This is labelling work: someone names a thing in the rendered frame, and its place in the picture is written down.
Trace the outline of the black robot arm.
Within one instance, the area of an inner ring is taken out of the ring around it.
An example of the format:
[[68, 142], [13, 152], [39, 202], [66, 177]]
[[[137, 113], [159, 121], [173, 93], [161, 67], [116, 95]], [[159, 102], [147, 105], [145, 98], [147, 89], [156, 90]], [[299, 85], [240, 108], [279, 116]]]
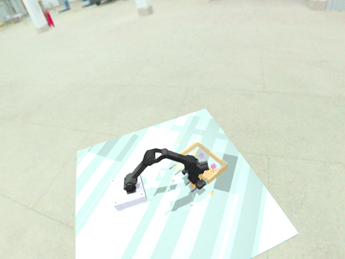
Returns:
[[[155, 153], [161, 153], [161, 155], [158, 158], [155, 158]], [[142, 174], [147, 166], [159, 163], [163, 159], [169, 159], [182, 163], [185, 170], [188, 170], [189, 174], [191, 175], [196, 174], [196, 172], [198, 171], [197, 176], [199, 176], [200, 174], [203, 174], [204, 171], [209, 170], [207, 161], [199, 162], [198, 159], [196, 159], [193, 155], [181, 155], [167, 150], [166, 148], [153, 148], [147, 150], [143, 156], [143, 160], [139, 163], [139, 165], [133, 170], [132, 173], [128, 173], [126, 175], [123, 181], [123, 190], [125, 190], [127, 194], [136, 193], [137, 177]]]

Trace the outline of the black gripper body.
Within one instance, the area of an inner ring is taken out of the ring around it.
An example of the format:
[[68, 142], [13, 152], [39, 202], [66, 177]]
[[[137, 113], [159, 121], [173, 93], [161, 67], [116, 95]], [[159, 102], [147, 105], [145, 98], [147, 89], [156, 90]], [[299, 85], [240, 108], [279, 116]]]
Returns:
[[199, 180], [199, 176], [197, 176], [198, 171], [196, 172], [196, 174], [191, 175], [191, 174], [189, 174], [188, 170], [185, 170], [185, 168], [184, 168], [184, 169], [182, 169], [182, 173], [183, 173], [184, 175], [185, 175], [186, 173], [188, 173], [188, 178], [189, 178], [191, 181], [193, 181], [194, 183], [196, 183], [195, 186], [196, 186], [199, 190], [201, 190], [201, 189], [206, 185], [206, 182], [205, 182], [203, 179], [200, 179], [200, 180]]

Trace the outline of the yellow polka-dotted strip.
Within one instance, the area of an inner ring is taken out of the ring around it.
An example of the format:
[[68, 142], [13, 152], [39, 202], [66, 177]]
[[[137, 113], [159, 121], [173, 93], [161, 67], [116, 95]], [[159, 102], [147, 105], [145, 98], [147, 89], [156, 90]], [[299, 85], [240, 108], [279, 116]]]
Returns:
[[182, 163], [178, 163], [176, 166], [173, 167], [173, 169], [178, 172], [180, 169], [182, 169], [184, 165]]

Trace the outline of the orange polka-dot strip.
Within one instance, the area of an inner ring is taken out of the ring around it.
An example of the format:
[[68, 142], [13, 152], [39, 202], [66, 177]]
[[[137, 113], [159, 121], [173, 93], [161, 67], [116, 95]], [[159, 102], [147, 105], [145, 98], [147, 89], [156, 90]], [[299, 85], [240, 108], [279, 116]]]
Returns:
[[[199, 179], [203, 179], [203, 180], [205, 181], [205, 180], [206, 180], [206, 177], [204, 177], [204, 176], [201, 174], [201, 175], [199, 175]], [[189, 183], [189, 185], [190, 185], [193, 189], [196, 188], [195, 184], [193, 185], [191, 182]]]

